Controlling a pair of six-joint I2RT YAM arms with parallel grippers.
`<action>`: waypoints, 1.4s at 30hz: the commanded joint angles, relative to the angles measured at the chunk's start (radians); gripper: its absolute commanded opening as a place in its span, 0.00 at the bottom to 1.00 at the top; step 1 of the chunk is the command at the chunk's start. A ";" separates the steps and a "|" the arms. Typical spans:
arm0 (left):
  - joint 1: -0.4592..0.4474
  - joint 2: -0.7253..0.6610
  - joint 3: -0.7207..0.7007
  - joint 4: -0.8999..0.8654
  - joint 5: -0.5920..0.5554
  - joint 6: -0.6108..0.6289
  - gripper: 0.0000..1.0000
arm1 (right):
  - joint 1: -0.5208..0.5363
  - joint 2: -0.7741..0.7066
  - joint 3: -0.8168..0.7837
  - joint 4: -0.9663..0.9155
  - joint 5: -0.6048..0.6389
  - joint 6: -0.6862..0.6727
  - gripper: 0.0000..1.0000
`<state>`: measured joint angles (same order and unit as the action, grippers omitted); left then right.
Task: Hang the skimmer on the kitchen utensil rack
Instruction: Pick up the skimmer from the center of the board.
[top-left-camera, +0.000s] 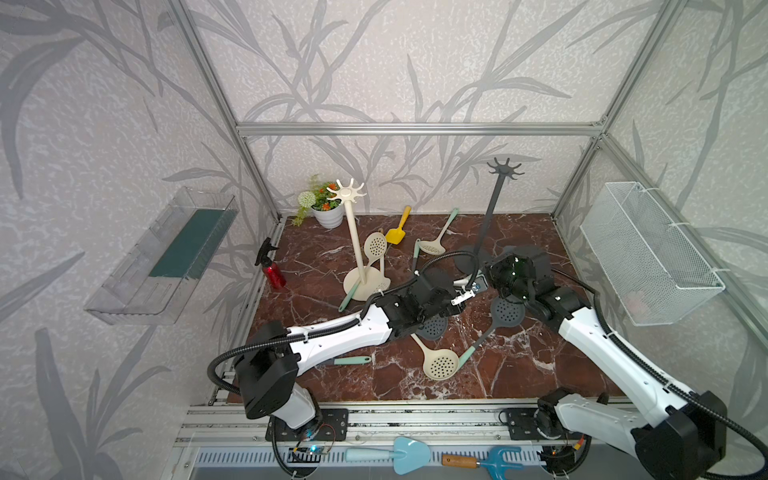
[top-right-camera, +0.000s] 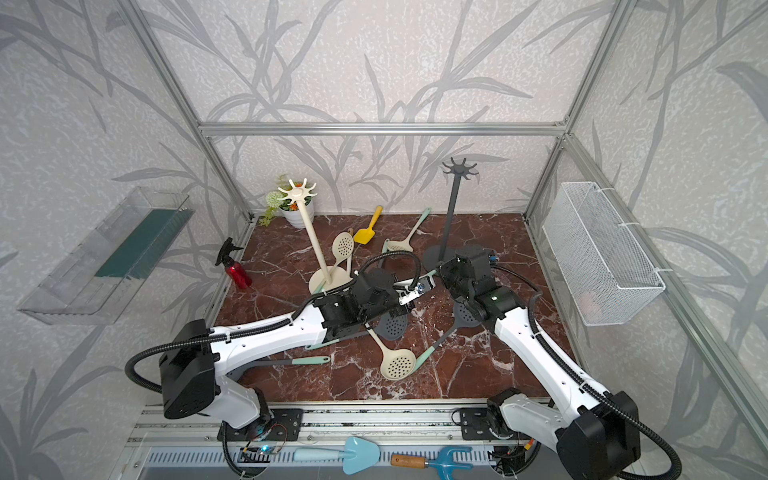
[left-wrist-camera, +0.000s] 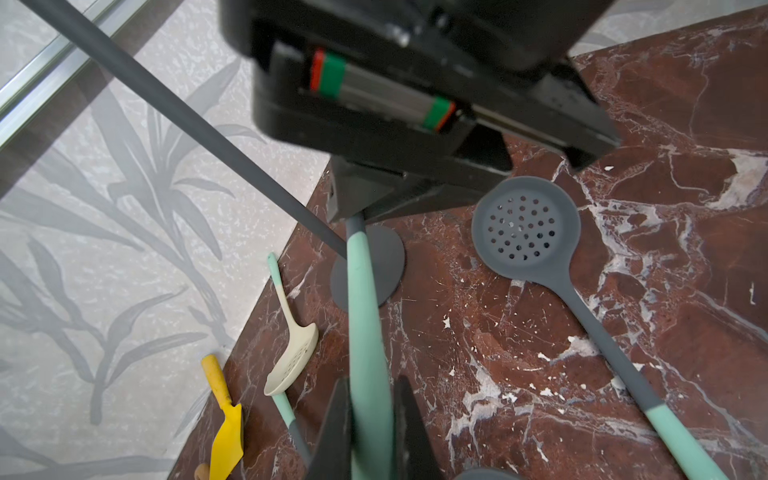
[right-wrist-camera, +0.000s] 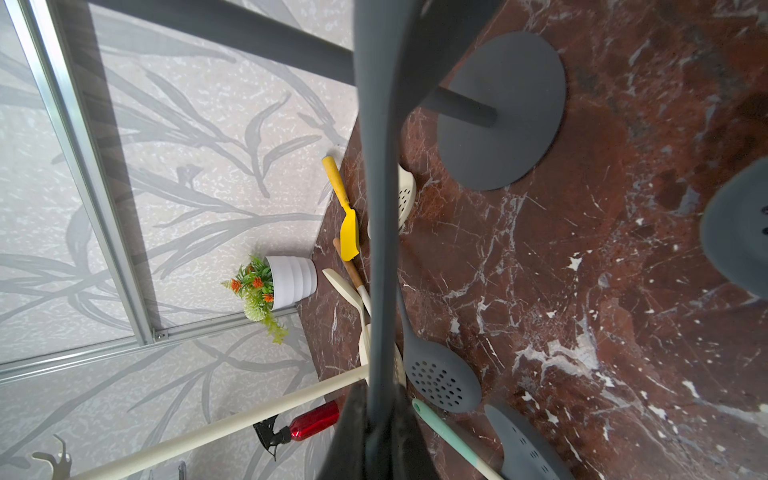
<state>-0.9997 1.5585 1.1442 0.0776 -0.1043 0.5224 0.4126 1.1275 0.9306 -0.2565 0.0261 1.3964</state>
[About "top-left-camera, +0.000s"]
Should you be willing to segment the large cream skimmer green handle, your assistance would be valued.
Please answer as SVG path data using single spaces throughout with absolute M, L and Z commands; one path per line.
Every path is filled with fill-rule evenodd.
M 432 350 L 416 334 L 412 334 L 411 338 L 423 352 L 422 368 L 429 379 L 434 381 L 447 380 L 458 371 L 459 357 L 454 351 L 450 349 Z

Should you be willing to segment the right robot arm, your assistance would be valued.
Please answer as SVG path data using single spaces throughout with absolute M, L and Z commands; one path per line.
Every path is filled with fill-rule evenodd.
M 636 458 L 655 479 L 697 479 L 723 459 L 727 412 L 713 393 L 698 395 L 666 377 L 612 330 L 598 303 L 558 285 L 548 255 L 508 247 L 483 263 L 490 287 L 585 354 L 634 405 L 635 413 L 558 389 L 538 401 L 544 428 L 580 432 Z

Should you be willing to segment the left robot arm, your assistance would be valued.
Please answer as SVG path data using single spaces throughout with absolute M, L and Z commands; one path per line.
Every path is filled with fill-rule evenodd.
M 440 269 L 426 270 L 372 294 L 358 312 L 308 326 L 264 325 L 234 353 L 245 416 L 275 417 L 295 432 L 318 427 L 323 423 L 320 407 L 298 377 L 354 350 L 408 336 L 433 317 L 456 315 L 474 295 L 470 282 L 459 286 Z

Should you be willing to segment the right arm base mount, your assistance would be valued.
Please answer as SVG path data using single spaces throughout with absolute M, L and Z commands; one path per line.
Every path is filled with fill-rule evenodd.
M 511 440 L 565 441 L 580 440 L 580 432 L 567 430 L 554 413 L 540 408 L 507 408 L 500 421 L 508 429 Z

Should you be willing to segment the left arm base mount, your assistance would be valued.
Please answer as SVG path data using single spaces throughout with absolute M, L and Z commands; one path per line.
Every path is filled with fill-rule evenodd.
M 280 419 L 269 420 L 265 438 L 271 442 L 297 442 L 299 440 L 344 441 L 349 427 L 349 413 L 346 408 L 322 408 L 320 419 L 312 420 L 308 426 L 291 429 Z

